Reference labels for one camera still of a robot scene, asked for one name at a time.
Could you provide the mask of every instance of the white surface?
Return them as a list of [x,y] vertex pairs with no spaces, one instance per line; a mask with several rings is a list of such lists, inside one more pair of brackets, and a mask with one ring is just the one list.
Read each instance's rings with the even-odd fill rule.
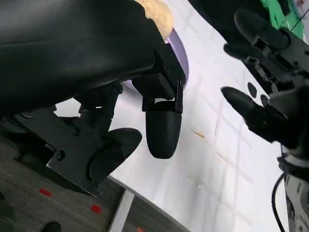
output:
[[122,195],[121,201],[118,205],[115,216],[112,220],[109,232],[120,232],[124,228],[127,215],[129,214],[132,202],[134,199],[134,194],[129,190],[125,190]]
[[[117,102],[112,129],[137,128],[143,140],[111,176],[192,232],[278,232],[270,198],[281,173],[276,160],[280,146],[248,131],[223,100],[220,87],[248,92],[247,82],[251,81],[258,88],[258,98],[263,91],[240,61],[223,52],[224,39],[187,0],[165,2],[173,11],[190,65],[179,144],[170,160],[154,159],[146,144],[141,99],[124,92]],[[69,101],[58,109],[72,115],[78,105]],[[283,188],[277,198],[288,231]]]

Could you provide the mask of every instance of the bolt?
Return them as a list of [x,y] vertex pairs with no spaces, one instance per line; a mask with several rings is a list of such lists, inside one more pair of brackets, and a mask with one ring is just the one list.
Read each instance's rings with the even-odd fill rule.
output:
[[58,161],[62,161],[64,158],[65,158],[65,153],[64,151],[56,151],[55,152],[55,157],[56,157],[56,160]]

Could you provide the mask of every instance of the red marking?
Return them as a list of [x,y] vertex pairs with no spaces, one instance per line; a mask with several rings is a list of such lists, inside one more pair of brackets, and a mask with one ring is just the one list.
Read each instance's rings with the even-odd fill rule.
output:
[[91,211],[95,212],[96,214],[99,214],[99,213],[101,213],[102,208],[98,205],[93,204],[92,207],[91,207]]
[[49,191],[47,191],[47,190],[45,190],[45,189],[40,189],[40,191],[39,191],[41,194],[43,194],[43,195],[45,195],[45,196],[48,196],[48,197],[51,197],[52,196],[52,193],[51,192],[49,192]]

